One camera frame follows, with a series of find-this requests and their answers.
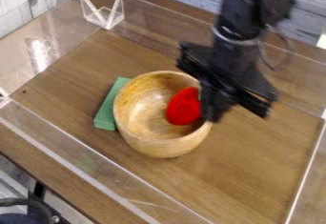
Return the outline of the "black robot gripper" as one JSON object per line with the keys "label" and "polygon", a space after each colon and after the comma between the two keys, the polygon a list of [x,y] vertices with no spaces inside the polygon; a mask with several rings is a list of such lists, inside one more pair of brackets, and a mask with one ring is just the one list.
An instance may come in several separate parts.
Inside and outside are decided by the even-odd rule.
{"label": "black robot gripper", "polygon": [[266,118],[280,93],[258,69],[262,36],[237,40],[217,29],[213,33],[212,46],[181,42],[177,60],[177,67],[201,82],[204,119],[218,123],[236,105]]}

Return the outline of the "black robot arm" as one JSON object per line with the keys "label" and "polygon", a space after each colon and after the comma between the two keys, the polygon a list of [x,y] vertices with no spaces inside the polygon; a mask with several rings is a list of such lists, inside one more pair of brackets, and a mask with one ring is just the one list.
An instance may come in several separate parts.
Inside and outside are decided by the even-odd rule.
{"label": "black robot arm", "polygon": [[217,123],[236,105],[265,118],[280,98],[258,69],[266,30],[290,17],[296,0],[222,0],[210,46],[180,44],[177,66],[201,82],[202,117]]}

